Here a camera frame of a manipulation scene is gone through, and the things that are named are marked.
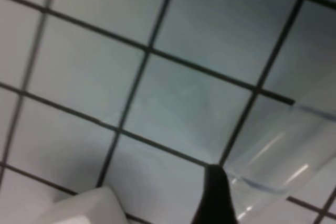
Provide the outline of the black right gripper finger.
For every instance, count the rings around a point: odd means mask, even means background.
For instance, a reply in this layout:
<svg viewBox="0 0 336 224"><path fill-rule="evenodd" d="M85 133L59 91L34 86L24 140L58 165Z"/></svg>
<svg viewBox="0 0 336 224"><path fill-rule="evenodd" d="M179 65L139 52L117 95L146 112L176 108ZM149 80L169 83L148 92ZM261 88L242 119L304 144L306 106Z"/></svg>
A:
<svg viewBox="0 0 336 224"><path fill-rule="evenodd" d="M192 223L238 223L222 166L211 164L205 168L204 190Z"/></svg>

